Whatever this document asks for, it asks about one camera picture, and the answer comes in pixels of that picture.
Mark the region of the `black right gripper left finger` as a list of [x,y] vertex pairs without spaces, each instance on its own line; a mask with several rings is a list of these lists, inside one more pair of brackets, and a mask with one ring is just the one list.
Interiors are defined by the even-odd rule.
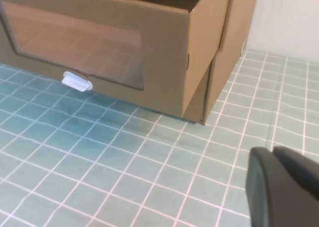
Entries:
[[273,151],[251,149],[245,189],[253,227],[319,225],[319,200],[294,180]]

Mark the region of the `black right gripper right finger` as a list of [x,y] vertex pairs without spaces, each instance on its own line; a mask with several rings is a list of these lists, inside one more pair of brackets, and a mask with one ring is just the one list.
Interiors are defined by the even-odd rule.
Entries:
[[273,154],[294,180],[319,199],[319,164],[284,146],[275,146]]

